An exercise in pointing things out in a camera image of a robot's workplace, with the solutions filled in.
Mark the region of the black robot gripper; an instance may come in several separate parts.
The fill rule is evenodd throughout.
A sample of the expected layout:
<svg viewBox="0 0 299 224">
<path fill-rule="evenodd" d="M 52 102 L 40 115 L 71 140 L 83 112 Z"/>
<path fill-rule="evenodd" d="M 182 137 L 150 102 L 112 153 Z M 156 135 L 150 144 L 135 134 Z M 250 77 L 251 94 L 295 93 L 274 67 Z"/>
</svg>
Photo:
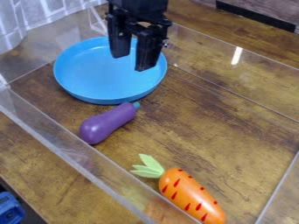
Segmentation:
<svg viewBox="0 0 299 224">
<path fill-rule="evenodd" d="M 166 17 L 168 0 L 107 0 L 107 31 L 112 57 L 130 54 L 131 38 L 138 37 L 135 70 L 156 65 L 172 21 Z"/>
</svg>

